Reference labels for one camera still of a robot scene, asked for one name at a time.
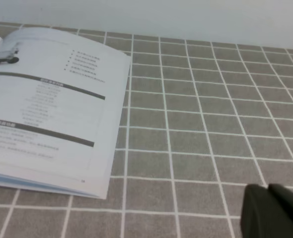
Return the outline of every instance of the dark header bar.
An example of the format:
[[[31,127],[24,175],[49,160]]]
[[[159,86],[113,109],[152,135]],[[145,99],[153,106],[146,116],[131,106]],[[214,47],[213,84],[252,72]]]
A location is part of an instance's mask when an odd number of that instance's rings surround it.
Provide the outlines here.
[[[34,133],[38,133],[38,134],[42,134],[42,135],[52,136],[52,137],[56,137],[59,139],[75,142],[78,144],[90,146],[90,147],[94,146],[94,142],[89,141],[89,140],[84,140],[84,139],[74,137],[71,135],[66,135],[66,134],[62,134],[62,133],[58,133],[58,132],[54,132],[51,130],[46,130],[46,129],[30,126],[30,125],[24,125],[24,124],[11,122],[11,121],[0,120],[0,126],[17,128],[17,129],[26,130],[26,131],[30,131],[30,132],[34,132]]]
[[[74,91],[77,91],[77,92],[80,92],[80,93],[84,93],[84,94],[87,94],[87,95],[90,95],[90,96],[93,96],[93,97],[96,97],[96,98],[99,98],[99,99],[102,99],[102,100],[106,99],[105,96],[102,96],[100,94],[96,94],[96,93],[93,93],[93,92],[90,92],[90,91],[87,91],[87,90],[84,90],[84,89],[81,89],[81,88],[76,88],[74,86],[71,86],[71,85],[68,85],[68,84],[63,84],[63,83],[53,81],[53,80],[49,80],[49,79],[46,79],[46,78],[40,78],[40,77],[35,77],[35,76],[32,76],[32,75],[21,74],[21,73],[10,73],[10,72],[0,72],[0,75],[27,78],[27,79],[32,79],[32,80],[41,81],[41,82],[45,82],[45,83],[50,83],[50,84],[57,85],[57,86],[60,86],[60,87],[63,87],[63,88],[68,88],[68,89],[71,89],[71,90],[74,90]]]

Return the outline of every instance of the booklet page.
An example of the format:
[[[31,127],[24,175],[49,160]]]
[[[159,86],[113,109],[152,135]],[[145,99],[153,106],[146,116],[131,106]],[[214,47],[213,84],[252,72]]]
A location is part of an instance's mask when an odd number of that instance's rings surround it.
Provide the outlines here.
[[[38,173],[40,182],[47,173],[57,186],[90,191],[93,181],[105,180],[129,59],[53,29],[7,36],[0,46],[0,173]]]

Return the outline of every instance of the white wall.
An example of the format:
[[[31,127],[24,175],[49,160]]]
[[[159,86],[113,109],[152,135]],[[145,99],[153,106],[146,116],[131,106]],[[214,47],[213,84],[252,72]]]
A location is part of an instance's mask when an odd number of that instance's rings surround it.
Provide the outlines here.
[[[293,0],[0,0],[0,21],[293,48]]]

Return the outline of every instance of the table surface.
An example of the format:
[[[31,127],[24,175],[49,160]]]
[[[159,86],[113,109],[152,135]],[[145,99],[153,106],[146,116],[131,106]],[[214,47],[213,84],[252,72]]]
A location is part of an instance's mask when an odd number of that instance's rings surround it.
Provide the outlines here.
[[[293,191],[293,50],[58,29],[133,55],[108,197],[0,187],[0,238],[239,238],[247,183]]]

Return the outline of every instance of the manual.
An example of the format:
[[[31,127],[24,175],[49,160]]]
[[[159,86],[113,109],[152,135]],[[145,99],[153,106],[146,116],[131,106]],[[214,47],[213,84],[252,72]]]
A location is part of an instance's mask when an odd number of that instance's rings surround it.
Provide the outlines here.
[[[54,29],[0,38],[0,186],[105,199],[129,67]]]

